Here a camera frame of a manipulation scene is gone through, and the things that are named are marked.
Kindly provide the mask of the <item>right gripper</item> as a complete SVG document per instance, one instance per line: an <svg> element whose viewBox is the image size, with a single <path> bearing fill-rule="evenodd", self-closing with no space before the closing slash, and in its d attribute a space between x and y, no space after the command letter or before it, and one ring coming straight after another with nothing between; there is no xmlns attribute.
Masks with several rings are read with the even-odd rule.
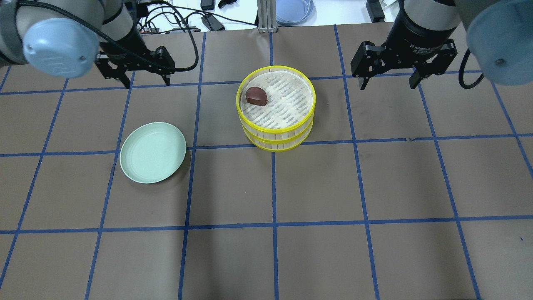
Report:
<svg viewBox="0 0 533 300"><path fill-rule="evenodd" d="M361 42L351 61L351 74L364 90L377 74L414 67L409 87L415 89L429 75L442 75L451 65L457 55L451 35L457 26L455 22L449 29L433 30L413 21L401 8L381 45Z"/></svg>

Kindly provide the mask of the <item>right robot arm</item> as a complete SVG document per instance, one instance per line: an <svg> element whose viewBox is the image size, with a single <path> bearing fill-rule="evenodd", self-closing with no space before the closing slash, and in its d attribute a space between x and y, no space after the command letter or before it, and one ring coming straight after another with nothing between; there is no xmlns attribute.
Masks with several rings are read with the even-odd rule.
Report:
<svg viewBox="0 0 533 300"><path fill-rule="evenodd" d="M459 85L476 87L484 78L500 85L532 82L533 3L531 0L400 0L386 41L363 41L351 61L351 74L364 90L390 70L414 68L409 85L446 72L457 48L451 34L465 28L467 50Z"/></svg>

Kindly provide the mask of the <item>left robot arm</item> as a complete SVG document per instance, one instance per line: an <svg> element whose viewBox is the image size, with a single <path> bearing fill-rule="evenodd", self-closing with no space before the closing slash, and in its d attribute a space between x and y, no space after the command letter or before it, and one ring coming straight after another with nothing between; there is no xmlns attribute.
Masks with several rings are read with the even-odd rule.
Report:
<svg viewBox="0 0 533 300"><path fill-rule="evenodd" d="M64 78L97 67L125 88L128 71L144 70L169 85L175 62L165 47L147 48L134 8L133 0L2 0L1 67L29 64Z"/></svg>

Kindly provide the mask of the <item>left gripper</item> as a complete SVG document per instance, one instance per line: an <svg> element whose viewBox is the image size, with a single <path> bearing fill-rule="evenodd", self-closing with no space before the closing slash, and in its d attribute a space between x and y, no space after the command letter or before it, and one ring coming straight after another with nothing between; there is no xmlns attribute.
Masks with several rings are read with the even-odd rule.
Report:
<svg viewBox="0 0 533 300"><path fill-rule="evenodd" d="M95 66L104 78L118 80L129 89L131 80L126 72L144 70L160 75L166 87L170 86L175 62L164 46L149 50L134 25L122 38L105 35L108 38L102 38L101 51L95 60Z"/></svg>

